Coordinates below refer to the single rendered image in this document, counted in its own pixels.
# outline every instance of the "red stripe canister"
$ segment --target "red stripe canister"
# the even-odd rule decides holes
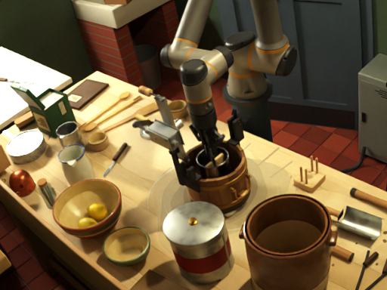
[[[181,275],[196,284],[225,278],[234,265],[221,210],[209,202],[189,202],[169,212],[163,232]]]

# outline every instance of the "yellow fruit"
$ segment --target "yellow fruit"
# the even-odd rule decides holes
[[[95,220],[100,221],[106,217],[107,209],[104,207],[104,205],[93,203],[88,207],[88,215],[90,215]]]
[[[78,228],[83,229],[84,227],[91,227],[91,226],[94,226],[95,224],[98,224],[96,220],[89,217],[84,217],[84,218],[81,218],[81,220],[79,220]]]

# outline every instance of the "wooden table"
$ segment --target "wooden table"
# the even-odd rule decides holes
[[[93,116],[101,108],[113,102],[124,91],[130,91],[134,97],[138,95],[137,87],[100,72],[93,73],[88,79],[108,82],[110,87],[83,110],[74,112],[79,122]],[[77,85],[74,85],[68,91],[73,90]],[[101,127],[105,128],[120,120],[123,116],[133,113],[138,108],[154,102],[151,97],[143,97],[143,100],[102,124]],[[161,119],[159,113],[154,113],[150,118]],[[189,121],[189,117],[184,120],[185,126],[181,129],[186,150],[198,144],[188,128]],[[227,125],[223,122],[218,122],[217,126],[221,133],[226,134],[227,140],[229,138]],[[12,127],[0,135],[0,144],[5,147],[10,140],[10,133],[17,134],[17,132],[18,129]],[[92,132],[83,134],[84,141],[87,141],[90,133]],[[133,267],[118,267],[111,264],[102,254],[101,246],[104,237],[93,240],[81,240],[66,234],[54,222],[51,210],[47,209],[37,192],[21,199],[8,188],[9,174],[18,168],[22,168],[27,170],[35,180],[42,177],[46,178],[56,189],[57,193],[65,190],[69,184],[57,160],[57,154],[61,150],[58,139],[45,136],[49,148],[42,157],[26,165],[11,165],[6,172],[1,174],[0,178],[5,180],[5,183],[1,182],[0,200],[14,216],[17,216],[21,223],[30,228],[49,247],[49,250],[52,251],[51,255],[55,257],[56,261],[70,269],[89,288],[130,289],[149,269],[152,269],[177,283],[185,285],[189,289],[251,289],[245,245],[244,241],[238,237],[241,224],[238,223],[235,224],[234,228],[231,226],[233,225],[232,223],[228,224],[235,265],[225,279],[218,284],[194,285],[182,278],[173,253],[165,237],[158,230],[159,221],[157,216],[159,215],[160,208],[158,208],[157,201],[159,201],[160,196],[156,196],[155,199],[155,196],[152,194],[152,191],[159,194],[160,184],[163,183],[165,178],[169,178],[169,184],[163,185],[164,187],[170,187],[170,180],[175,178],[172,158],[168,150],[151,141],[142,139],[138,129],[132,127],[132,123],[109,131],[108,136],[111,145],[106,150],[100,153],[88,151],[87,155],[94,167],[95,177],[103,178],[105,170],[112,162],[111,159],[121,144],[127,142],[131,147],[109,173],[107,180],[115,183],[123,195],[122,214],[116,229],[134,226],[140,227],[150,234],[151,250],[144,263],[134,265]],[[320,165],[320,172],[326,174],[327,179],[313,194],[306,193],[293,186],[293,176],[299,173],[300,165],[304,168],[310,166],[310,159],[248,133],[245,133],[241,146],[244,148],[246,157],[251,164],[249,170],[250,168],[252,170],[255,168],[254,170],[258,173],[260,172],[259,174],[261,175],[261,177],[258,175],[254,176],[254,172],[250,172],[259,181],[253,187],[254,193],[252,192],[252,196],[258,196],[262,192],[266,193],[265,197],[283,193],[298,193],[312,196],[332,208],[342,209],[349,205],[381,218],[387,218],[386,210],[353,199],[349,195],[350,189],[356,187],[381,199],[386,199],[385,192],[378,188],[325,165]],[[268,172],[270,170],[261,170],[260,168],[263,168],[263,166],[271,168],[273,174],[269,176]],[[254,200],[250,197],[248,204]],[[332,257],[330,281],[327,290],[354,289],[366,251],[369,249],[371,252],[378,251],[379,259],[367,269],[364,275],[361,289],[365,289],[367,285],[380,275],[387,258],[387,226],[383,222],[382,234],[375,242],[340,230],[338,245],[353,251],[355,253],[354,260],[348,264]],[[381,290],[386,288],[387,279],[381,281],[374,289]]]

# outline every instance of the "brown book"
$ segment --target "brown book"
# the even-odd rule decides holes
[[[132,290],[187,290],[187,288],[148,270],[133,286]]]
[[[109,84],[104,82],[86,79],[81,85],[68,94],[70,106],[73,109],[80,110],[108,86]]]

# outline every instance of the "knife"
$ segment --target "knife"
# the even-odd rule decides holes
[[[112,170],[113,166],[116,164],[118,158],[121,156],[122,152],[124,152],[125,148],[128,146],[127,143],[124,143],[117,151],[116,155],[113,156],[113,163],[109,166],[104,174],[104,178],[109,174],[110,170]]]

